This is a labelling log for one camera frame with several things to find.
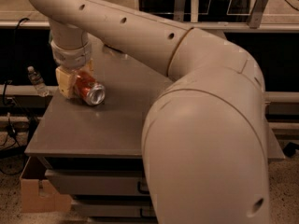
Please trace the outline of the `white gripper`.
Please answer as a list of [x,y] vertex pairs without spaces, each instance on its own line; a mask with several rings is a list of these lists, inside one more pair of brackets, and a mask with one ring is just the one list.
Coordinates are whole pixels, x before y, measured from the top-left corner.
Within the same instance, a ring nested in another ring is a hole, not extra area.
[[88,41],[79,49],[62,49],[54,41],[50,43],[54,61],[59,67],[56,68],[56,79],[58,88],[62,96],[67,99],[76,97],[74,86],[76,82],[76,72],[69,69],[78,69],[93,76],[92,43]]

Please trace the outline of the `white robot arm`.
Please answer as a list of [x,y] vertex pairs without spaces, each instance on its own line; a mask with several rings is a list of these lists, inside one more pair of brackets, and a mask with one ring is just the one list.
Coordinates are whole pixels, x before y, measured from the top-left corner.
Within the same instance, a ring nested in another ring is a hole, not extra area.
[[247,51],[102,0],[29,1],[171,79],[141,141],[159,224],[270,224],[264,81]]

